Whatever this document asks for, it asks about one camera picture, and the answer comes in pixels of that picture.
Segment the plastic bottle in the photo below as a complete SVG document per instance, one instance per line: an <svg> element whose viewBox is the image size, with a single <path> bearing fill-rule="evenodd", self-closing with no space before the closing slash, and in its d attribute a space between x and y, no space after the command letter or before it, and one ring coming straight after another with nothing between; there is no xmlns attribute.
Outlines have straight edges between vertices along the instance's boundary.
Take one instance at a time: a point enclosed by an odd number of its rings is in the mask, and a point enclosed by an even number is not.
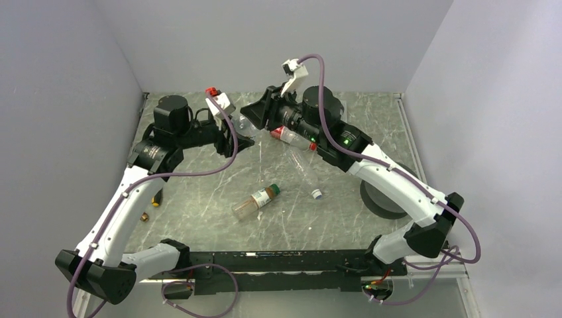
<svg viewBox="0 0 562 318"><path fill-rule="evenodd" d="M281 126L274 131L270 132L271 137L275 139L280 139L291 146L295 146L300 150L316 150L316 144L314 142L310 142L303 138L302 136L298 135L296 132L289 130L285 126Z"/></svg>
<svg viewBox="0 0 562 318"><path fill-rule="evenodd" d="M232 213L238 220L246 219L255 211L270 203L280 192L281 190L279 190L276 184L265 187L250 195L247 200L234 204L232 206Z"/></svg>
<svg viewBox="0 0 562 318"><path fill-rule="evenodd" d="M302 151L295 147L289 147L289 149L285 151L285 157L287 157L289 162L291 162L299 171L300 175L303 178L303 181L306 184L308 193L310 193L314 199L321 199L322 192L318 187L318 184L320 183L318 180L318 176L316 175L314 170L310 168L310 164L304 158Z"/></svg>
<svg viewBox="0 0 562 318"><path fill-rule="evenodd" d="M233 116L232 123L234 124L236 132L245 137L254 138L260 132L260 130L243 115Z"/></svg>

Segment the red bottle cap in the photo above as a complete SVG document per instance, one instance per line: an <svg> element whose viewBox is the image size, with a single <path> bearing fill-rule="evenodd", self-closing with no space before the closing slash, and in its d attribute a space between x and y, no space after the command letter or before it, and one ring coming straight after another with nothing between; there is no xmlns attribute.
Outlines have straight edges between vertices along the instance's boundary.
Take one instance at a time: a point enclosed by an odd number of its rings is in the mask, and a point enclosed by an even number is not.
<svg viewBox="0 0 562 318"><path fill-rule="evenodd" d="M271 135L271 137L275 138L275 139L281 139L281 134L283 133L283 126L275 129L274 131L270 131L269 134Z"/></svg>

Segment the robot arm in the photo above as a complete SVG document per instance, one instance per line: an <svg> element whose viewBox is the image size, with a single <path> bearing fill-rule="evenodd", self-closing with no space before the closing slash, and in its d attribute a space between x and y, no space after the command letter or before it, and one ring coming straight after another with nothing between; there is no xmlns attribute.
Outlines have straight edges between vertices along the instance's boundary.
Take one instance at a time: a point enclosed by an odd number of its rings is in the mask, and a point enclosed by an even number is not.
<svg viewBox="0 0 562 318"><path fill-rule="evenodd" d="M304 65L299 64L296 67L291 64L292 61L295 60L288 60L283 64L283 69L290 76L289 81L279 87L267 87L262 98L242 107L241 113L258 129L273 131L280 126L285 126L304 138L316 142L317 153L324 161L376 187L412 218L405 227L388 235L378 236L371 243L367 254L374 257L375 266L384 268L400 258L413 254L421 254L429 258L437 257L455 222L455 217L436 203L447 202L448 206L459 211L464 202L463 198L456 193L445 195L425 185L389 158L378 145L373 143L371 137L357 127L343 122L340 119L343 113L340 100L324 87L325 120L330 135L336 143L346 150L379 159L389 167L358 159L337 150L330 144L321 127L318 107L319 87L307 88L303 93L302 102L296 101L294 92L298 84L304 80L299 74L308 73ZM417 181L432 194L433 199L429 199L423 191L393 170L400 170L400 174L407 174Z"/></svg>
<svg viewBox="0 0 562 318"><path fill-rule="evenodd" d="M211 96L227 115L234 111L224 93L214 89ZM211 116L211 113L206 120L198 121L186 99L177 95L163 97L158 102L154 109L154 124L133 147L120 186L98 222L75 250L61 250L55 260L69 281L72 281L78 263L86 258L89 248L93 252L87 257L76 286L112 304L123 301L135 282L159 272L190 266L189 247L170 239L138 253L124 254L142 212L168 178L148 180L128 194L125 190L147 176L173 172L184 159L183 149L214 144L219 154L231 157L234 151L231 131L221 113L220 118ZM254 144L253 140L243 136L238 136L237 142L238 151ZM118 206L98 243L92 243L121 196L125 200Z"/></svg>

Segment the gray wall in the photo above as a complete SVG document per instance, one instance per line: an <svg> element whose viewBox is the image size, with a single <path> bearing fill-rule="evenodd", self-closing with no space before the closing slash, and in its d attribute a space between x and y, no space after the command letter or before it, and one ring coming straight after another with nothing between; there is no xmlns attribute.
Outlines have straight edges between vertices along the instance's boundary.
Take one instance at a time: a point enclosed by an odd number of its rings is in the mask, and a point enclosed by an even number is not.
<svg viewBox="0 0 562 318"><path fill-rule="evenodd" d="M65 317L55 256L115 191L141 96L91 1L0 2L0 317Z"/></svg>
<svg viewBox="0 0 562 318"><path fill-rule="evenodd" d="M465 196L482 240L467 267L483 317L562 317L560 16L559 1L455 1L406 91L430 180Z"/></svg>
<svg viewBox="0 0 562 318"><path fill-rule="evenodd" d="M144 91L262 91L313 52L332 89L404 91L452 0L96 2Z"/></svg>

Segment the bottle label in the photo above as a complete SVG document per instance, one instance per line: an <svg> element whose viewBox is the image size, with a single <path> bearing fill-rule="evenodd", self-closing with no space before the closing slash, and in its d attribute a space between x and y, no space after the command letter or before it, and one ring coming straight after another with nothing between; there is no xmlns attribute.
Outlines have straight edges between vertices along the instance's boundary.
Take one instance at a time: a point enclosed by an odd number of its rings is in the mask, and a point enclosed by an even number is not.
<svg viewBox="0 0 562 318"><path fill-rule="evenodd" d="M266 205L271 201L269 195L267 194L267 191L265 191L265 188L252 194L252 198L256 201L258 207L263 207L264 205Z"/></svg>

